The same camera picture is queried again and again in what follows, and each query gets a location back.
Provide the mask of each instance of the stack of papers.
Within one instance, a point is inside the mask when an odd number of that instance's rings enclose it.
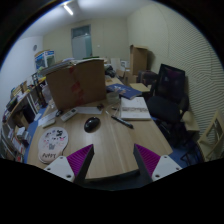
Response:
[[[123,120],[150,120],[147,105],[143,97],[132,100],[121,98],[121,119]]]

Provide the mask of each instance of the white paper sheet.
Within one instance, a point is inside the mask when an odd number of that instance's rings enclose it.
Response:
[[[47,121],[55,118],[56,116],[56,113],[57,113],[57,110],[55,110],[54,112],[48,114],[47,116],[41,118],[39,121],[38,121],[38,126],[41,126],[42,124],[46,123]]]
[[[36,114],[36,116],[35,116],[35,121],[37,121],[39,118],[40,118],[40,116],[41,116],[42,114],[40,114],[40,113],[38,113],[38,114]]]
[[[78,114],[102,114],[97,107],[76,107]]]

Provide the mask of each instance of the white wall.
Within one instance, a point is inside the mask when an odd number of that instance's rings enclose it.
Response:
[[[152,71],[163,63],[186,72],[190,107],[203,133],[216,109],[224,114],[224,72],[210,43],[191,22],[156,2],[131,14],[127,25],[129,45],[153,52]]]
[[[126,18],[91,19],[63,26],[44,36],[44,49],[54,50],[56,61],[73,57],[71,30],[85,25],[91,25],[93,56],[129,60]]]
[[[43,50],[43,37],[18,40],[8,53],[0,70],[0,117],[10,100],[11,90],[36,72],[34,55]]]

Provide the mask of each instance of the computer mouse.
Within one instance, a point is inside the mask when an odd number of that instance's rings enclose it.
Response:
[[[97,117],[91,117],[89,118],[85,125],[84,125],[84,130],[86,132],[91,132],[93,129],[95,129],[100,123],[100,119]]]

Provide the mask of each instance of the notebook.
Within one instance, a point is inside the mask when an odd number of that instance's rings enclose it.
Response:
[[[123,120],[151,120],[143,97],[135,97],[132,100],[122,97],[120,115]]]
[[[112,84],[106,88],[108,91],[118,92],[120,96],[123,96],[129,100],[135,98],[136,96],[142,95],[142,92],[122,84]]]

